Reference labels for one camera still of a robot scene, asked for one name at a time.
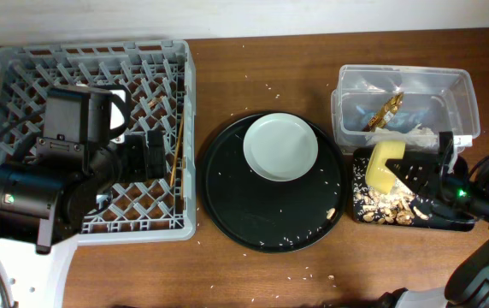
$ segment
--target wooden table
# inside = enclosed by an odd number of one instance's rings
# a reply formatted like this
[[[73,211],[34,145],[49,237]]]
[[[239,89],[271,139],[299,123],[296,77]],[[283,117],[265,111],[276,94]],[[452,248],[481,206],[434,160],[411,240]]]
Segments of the wooden table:
[[[466,69],[478,99],[481,135],[463,155],[475,163],[489,154],[489,29],[207,39],[190,46],[197,66],[197,155],[212,132],[257,110],[292,112],[331,133],[330,94],[339,68],[352,63]],[[199,227],[191,240],[80,247],[64,306],[356,303],[401,287],[442,287],[489,238],[484,222],[456,233],[370,226],[345,215],[312,247],[264,254],[229,240],[200,201],[197,206]]]

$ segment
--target yellow sponge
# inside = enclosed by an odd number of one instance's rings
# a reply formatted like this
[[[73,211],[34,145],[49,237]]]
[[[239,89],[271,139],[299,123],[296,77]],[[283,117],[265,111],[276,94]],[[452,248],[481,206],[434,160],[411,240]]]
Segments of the yellow sponge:
[[[389,193],[397,177],[385,166],[387,159],[402,159],[406,143],[403,141],[381,141],[375,145],[366,169],[366,184],[380,193]]]

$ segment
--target round black tray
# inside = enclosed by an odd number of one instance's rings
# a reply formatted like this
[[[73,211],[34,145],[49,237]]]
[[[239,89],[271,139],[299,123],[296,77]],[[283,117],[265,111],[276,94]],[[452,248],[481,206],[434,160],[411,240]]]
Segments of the round black tray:
[[[350,183],[333,139],[308,121],[319,145],[313,168],[286,182],[256,174],[245,160],[243,139],[266,114],[240,119],[215,138],[198,169],[199,193],[216,226],[232,240],[260,252],[291,252],[315,243],[336,224]],[[327,219],[332,208],[336,212]]]

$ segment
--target small white plate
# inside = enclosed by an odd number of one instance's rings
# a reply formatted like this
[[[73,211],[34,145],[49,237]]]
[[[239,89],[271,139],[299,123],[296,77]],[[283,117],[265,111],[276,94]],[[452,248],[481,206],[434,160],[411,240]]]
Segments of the small white plate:
[[[291,181],[315,164],[319,145],[313,129],[295,115],[275,113],[256,120],[246,131],[244,158],[260,176]]]

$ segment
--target gray plastic dish rack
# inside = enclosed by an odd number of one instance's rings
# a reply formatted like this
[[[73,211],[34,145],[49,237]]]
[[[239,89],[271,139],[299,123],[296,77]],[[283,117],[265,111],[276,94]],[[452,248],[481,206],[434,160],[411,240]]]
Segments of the gray plastic dish rack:
[[[53,44],[0,49],[0,130],[37,110],[52,86],[124,85],[133,95],[125,134],[164,131],[167,175],[144,183],[115,184],[113,201],[98,215],[86,216],[80,245],[187,240],[195,233],[195,65],[185,41]],[[149,103],[155,100],[150,108]],[[183,145],[174,187],[169,179],[180,121]],[[19,125],[0,143],[0,163],[43,117]]]

